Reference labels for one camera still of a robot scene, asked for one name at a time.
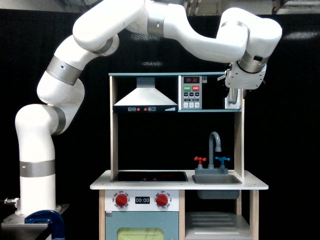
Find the blue clamp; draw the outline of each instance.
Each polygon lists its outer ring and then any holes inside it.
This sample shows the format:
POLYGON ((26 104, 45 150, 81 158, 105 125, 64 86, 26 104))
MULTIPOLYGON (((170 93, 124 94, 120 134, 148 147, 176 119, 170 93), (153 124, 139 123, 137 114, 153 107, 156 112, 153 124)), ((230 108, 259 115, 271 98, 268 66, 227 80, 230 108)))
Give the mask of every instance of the blue clamp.
POLYGON ((65 240, 65 223, 61 215, 53 210, 36 211, 24 219, 25 224, 50 223, 51 239, 65 240))
POLYGON ((220 160, 221 165, 225 165, 225 161, 230 161, 230 158, 226 158, 225 156, 223 157, 215 157, 216 160, 220 160))

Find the wooden frame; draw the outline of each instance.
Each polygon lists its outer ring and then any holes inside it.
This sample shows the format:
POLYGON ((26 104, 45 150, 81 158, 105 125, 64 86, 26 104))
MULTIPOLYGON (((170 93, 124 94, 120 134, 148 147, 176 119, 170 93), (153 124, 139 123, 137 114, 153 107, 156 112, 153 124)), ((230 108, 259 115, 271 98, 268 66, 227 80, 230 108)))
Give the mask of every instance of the wooden frame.
MULTIPOLYGON (((118 173, 118 114, 113 113, 117 100, 116 77, 110 76, 110 156, 111 178, 118 173)), ((245 137, 245 100, 241 91, 241 112, 234 114, 234 171, 245 177, 244 137, 245 137)), ((242 191, 235 201, 235 213, 242 214, 242 191)), ((185 190, 179 190, 179 240, 185 240, 185 190)), ((105 240, 105 191, 99 191, 99 240, 105 240)), ((259 239, 259 190, 250 190, 250 233, 253 240, 259 239)))

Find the red faucet handle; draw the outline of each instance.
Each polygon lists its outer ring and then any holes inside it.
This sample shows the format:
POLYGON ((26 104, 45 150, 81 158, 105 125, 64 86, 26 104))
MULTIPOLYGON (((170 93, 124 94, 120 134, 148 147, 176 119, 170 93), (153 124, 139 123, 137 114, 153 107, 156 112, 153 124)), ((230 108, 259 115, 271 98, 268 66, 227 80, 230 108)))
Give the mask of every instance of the red faucet handle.
POLYGON ((195 161, 199 161, 199 165, 202 165, 202 162, 205 162, 205 161, 207 161, 207 158, 206 157, 204 157, 204 158, 202 158, 202 157, 195 157, 194 158, 194 160, 195 161))

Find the white countertop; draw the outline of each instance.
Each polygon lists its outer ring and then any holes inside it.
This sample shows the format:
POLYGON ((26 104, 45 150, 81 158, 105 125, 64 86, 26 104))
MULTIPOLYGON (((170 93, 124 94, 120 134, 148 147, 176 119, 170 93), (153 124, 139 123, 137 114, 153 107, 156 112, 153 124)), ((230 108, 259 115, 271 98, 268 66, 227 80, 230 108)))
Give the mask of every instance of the white countertop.
POLYGON ((201 185, 195 184, 192 176, 194 170, 177 170, 185 172, 188 182, 111 182, 111 171, 105 171, 94 183, 90 185, 92 190, 267 190, 269 186, 263 181, 244 171, 244 177, 240 177, 234 170, 228 170, 229 175, 237 177, 242 184, 201 185))

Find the small window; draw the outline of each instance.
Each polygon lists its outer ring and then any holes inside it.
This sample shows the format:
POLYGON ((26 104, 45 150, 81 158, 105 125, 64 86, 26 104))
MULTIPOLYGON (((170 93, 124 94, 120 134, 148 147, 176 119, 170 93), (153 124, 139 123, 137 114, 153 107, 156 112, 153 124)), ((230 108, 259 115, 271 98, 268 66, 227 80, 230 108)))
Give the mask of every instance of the small window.
POLYGON ((117 240, 165 240, 160 228, 122 227, 117 232, 117 240))

